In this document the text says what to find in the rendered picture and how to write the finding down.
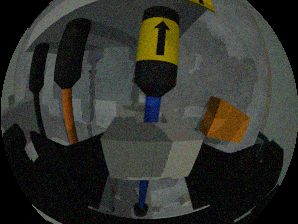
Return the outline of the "orange rectangular block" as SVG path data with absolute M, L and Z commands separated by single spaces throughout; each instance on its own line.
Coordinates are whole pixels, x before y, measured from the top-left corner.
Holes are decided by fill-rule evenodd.
M 198 131 L 212 139 L 241 143 L 243 133 L 246 132 L 250 117 L 226 101 L 210 96 L 204 119 Z

